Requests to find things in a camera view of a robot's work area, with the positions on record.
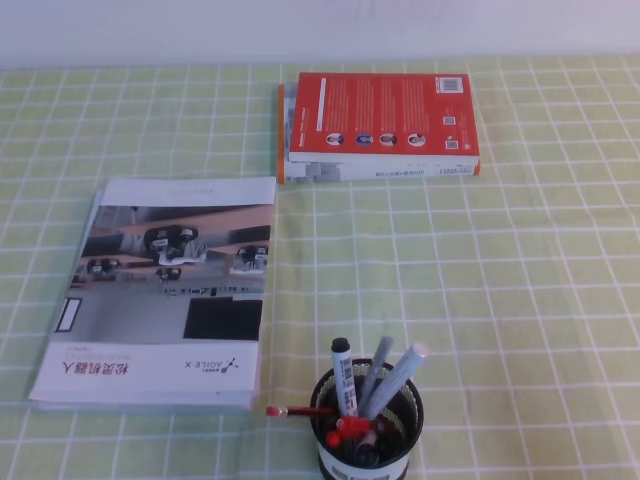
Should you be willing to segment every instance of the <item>circular portrait photo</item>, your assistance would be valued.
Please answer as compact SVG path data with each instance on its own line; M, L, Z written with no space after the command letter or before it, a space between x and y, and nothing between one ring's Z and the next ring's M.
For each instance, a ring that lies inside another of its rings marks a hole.
M371 145L373 143L373 135L370 133L361 133L356 137L358 145Z
M420 133L412 133L409 135L409 145L414 147L421 147L427 143L427 138Z
M341 133L330 133L327 135L327 143L329 145L342 145L344 143L344 136Z
M383 133L380 135L380 143L385 147L393 147L396 143L398 143L398 137L396 137L393 133Z

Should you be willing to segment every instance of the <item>black pen cap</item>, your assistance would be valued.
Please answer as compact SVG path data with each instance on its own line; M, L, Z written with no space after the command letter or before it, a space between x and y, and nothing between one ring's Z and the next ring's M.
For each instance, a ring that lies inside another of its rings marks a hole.
M348 350L351 350L351 345L349 345L349 340L344 337L334 338L331 342L331 351L334 353L344 353Z

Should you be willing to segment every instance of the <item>pen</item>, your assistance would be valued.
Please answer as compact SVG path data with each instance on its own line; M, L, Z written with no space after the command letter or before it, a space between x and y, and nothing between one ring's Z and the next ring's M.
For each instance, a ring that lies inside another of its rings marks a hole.
M331 342L331 357L340 415L357 417L358 403L356 401L356 385L353 380L351 345L346 338L338 337Z
M380 339L376 353L373 355L373 360L371 360L371 366L369 367L367 376L364 377L364 381L360 387L360 402L358 402L358 408L360 409L360 413L363 415L367 411L367 405L369 403L373 387L375 386L376 378L378 378L378 373L380 373L380 369L389 354L389 350L391 350L392 344L393 339L391 337L382 337Z
M269 417L337 417L340 412L335 408L321 407L276 407L269 406L266 411Z
M375 419L384 410L389 401L409 380L409 377L423 364L428 354L427 347L421 343L414 343L409 347L409 350L405 352L389 375L371 394L365 415L368 419Z

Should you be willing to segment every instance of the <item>book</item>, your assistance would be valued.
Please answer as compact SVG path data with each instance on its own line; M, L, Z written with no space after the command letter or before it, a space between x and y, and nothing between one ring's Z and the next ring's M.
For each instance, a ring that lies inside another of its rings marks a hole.
M29 399L248 409L275 178L108 182Z
M467 75L301 73L278 96L279 183L480 171Z

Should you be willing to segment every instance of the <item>red pen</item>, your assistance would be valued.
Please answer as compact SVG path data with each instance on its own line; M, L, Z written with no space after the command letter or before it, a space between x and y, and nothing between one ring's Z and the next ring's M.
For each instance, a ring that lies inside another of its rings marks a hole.
M266 411L269 417L331 417L338 416L337 408L328 407L276 407L269 406Z

